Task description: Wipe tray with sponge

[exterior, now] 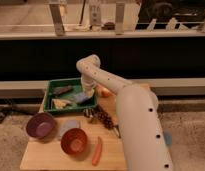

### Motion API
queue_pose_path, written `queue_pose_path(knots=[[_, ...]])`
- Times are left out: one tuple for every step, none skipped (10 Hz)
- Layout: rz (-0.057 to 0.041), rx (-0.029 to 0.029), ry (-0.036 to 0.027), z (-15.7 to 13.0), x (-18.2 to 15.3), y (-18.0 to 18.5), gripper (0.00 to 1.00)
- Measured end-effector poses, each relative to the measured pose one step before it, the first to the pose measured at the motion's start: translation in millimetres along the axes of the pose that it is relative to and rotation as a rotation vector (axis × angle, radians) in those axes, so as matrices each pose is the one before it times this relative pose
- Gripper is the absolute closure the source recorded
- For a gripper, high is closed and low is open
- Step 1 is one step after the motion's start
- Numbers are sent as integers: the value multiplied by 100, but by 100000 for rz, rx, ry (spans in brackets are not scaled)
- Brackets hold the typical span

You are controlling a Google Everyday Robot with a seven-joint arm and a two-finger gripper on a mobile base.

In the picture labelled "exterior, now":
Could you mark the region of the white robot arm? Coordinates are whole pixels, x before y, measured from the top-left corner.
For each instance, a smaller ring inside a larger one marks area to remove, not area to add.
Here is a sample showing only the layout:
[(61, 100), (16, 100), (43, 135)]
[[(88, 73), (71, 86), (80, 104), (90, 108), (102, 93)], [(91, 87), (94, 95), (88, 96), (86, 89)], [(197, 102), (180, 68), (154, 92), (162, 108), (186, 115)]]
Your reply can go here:
[(100, 84), (116, 95), (127, 171), (174, 171), (157, 114), (157, 96), (138, 83), (102, 70), (97, 55), (80, 59), (76, 68), (85, 91)]

